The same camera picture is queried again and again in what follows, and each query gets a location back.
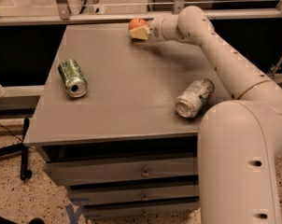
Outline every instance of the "can label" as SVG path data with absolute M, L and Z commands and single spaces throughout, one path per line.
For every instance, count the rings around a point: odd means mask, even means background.
M 208 102 L 215 90 L 214 83 L 208 78 L 200 78 L 176 98 L 176 112 L 184 118 L 193 118 Z
M 70 96 L 81 97 L 86 93 L 88 83 L 75 60 L 67 59 L 61 62 L 58 71 Z

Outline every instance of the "can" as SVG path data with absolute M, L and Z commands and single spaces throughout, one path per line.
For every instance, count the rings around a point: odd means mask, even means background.
M 196 79 L 176 98 L 176 112 L 184 118 L 194 118 L 206 105 L 215 90 L 208 78 Z
M 88 83 L 75 60 L 67 59 L 61 62 L 58 71 L 64 88 L 71 97 L 81 97 L 86 93 Z

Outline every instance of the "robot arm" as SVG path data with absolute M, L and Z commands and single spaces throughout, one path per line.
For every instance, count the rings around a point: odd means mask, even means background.
M 198 7 L 149 27 L 157 40 L 200 46 L 234 100 L 212 107 L 201 123 L 203 224 L 281 224 L 275 157 L 282 154 L 282 89 L 217 35 Z

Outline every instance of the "speckled floor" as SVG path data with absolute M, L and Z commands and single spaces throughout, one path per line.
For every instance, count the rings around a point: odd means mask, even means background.
M 14 133 L 21 133 L 21 120 L 0 122 L 14 129 Z M 1 127 L 0 134 L 0 147 L 20 142 Z M 46 224 L 201 223 L 200 210 L 193 213 L 86 220 L 78 214 L 78 207 L 72 205 L 66 197 L 66 189 L 57 187 L 43 172 L 43 164 L 39 154 L 30 149 L 29 168 L 33 171 L 33 176 L 23 182 L 20 180 L 21 153 L 0 158 L 0 217 L 19 224 L 27 224 L 34 217 L 42 218 Z M 282 213 L 282 157 L 276 159 L 276 171 Z

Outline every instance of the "drawer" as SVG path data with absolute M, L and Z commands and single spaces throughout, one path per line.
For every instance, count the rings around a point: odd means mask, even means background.
M 152 200 L 164 200 L 174 198 L 185 198 L 199 196 L 198 185 L 179 185 L 173 187 L 131 189 L 124 187 L 123 190 L 108 189 L 84 189 L 70 190 L 67 195 L 69 200 L 75 205 L 94 205 L 103 203 L 128 203 L 128 202 L 148 202 Z
M 146 216 L 150 214 L 191 212 L 200 207 L 198 200 L 183 199 L 167 202 L 149 203 L 148 205 L 134 203 L 130 205 L 83 207 L 85 218 L 100 219 L 109 217 Z
M 196 156 L 197 136 L 46 146 L 43 150 L 50 162 L 115 159 L 166 153 L 192 153 Z
M 197 158 L 152 157 L 48 163 L 45 172 L 58 186 L 197 175 Z

